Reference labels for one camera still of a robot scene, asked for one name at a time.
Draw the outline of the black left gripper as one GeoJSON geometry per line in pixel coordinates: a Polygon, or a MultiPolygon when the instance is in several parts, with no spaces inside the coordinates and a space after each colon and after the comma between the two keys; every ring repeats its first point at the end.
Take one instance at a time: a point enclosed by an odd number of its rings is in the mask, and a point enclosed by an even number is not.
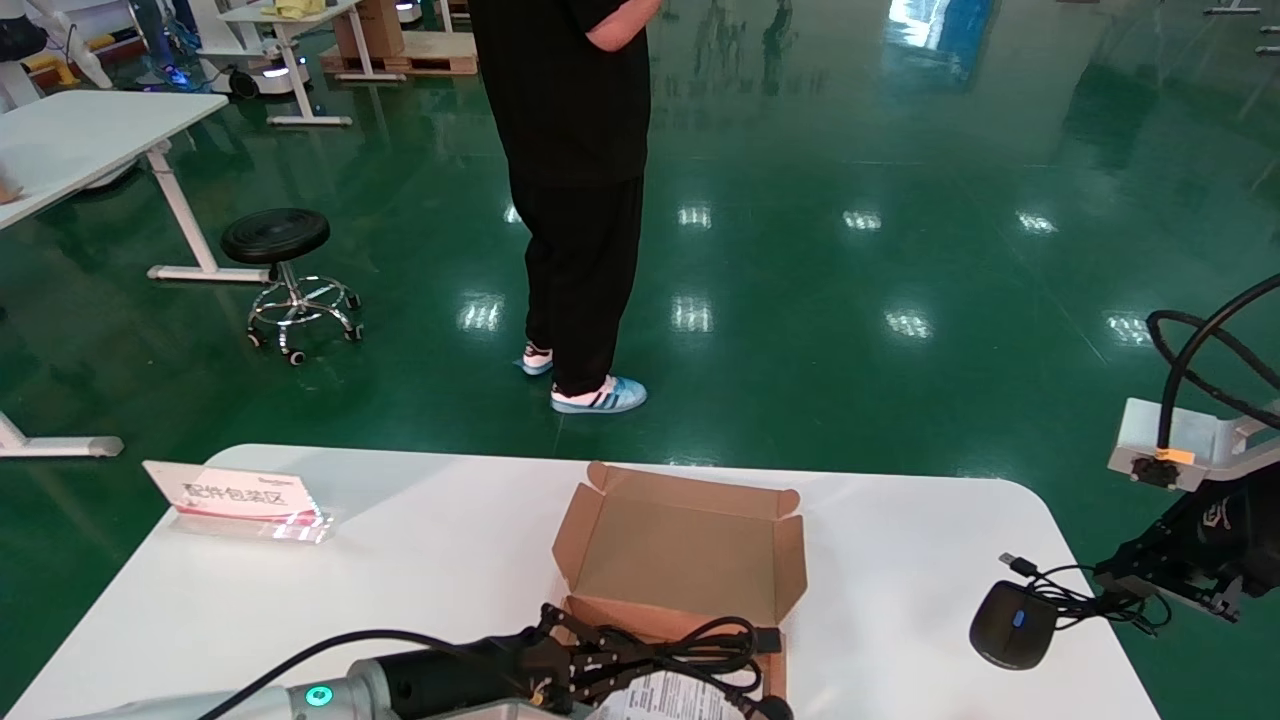
{"type": "Polygon", "coordinates": [[[589,625],[553,603],[540,607],[535,628],[513,635],[467,644],[412,632],[388,630],[385,638],[416,646],[383,657],[383,708],[392,717],[435,717],[497,701],[531,700],[530,667],[599,667],[544,683],[544,710],[575,714],[625,689],[626,667],[643,664],[639,638],[614,626],[589,625]]]}

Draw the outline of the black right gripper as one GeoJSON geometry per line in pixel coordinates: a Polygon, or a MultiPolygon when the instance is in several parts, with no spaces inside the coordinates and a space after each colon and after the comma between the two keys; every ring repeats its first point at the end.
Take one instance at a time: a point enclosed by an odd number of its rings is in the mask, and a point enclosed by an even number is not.
{"type": "Polygon", "coordinates": [[[1161,516],[1161,543],[1121,543],[1094,564],[1107,592],[1170,593],[1201,611],[1239,623],[1244,594],[1261,598],[1279,583],[1279,483],[1242,478],[1202,486],[1161,516]]]}

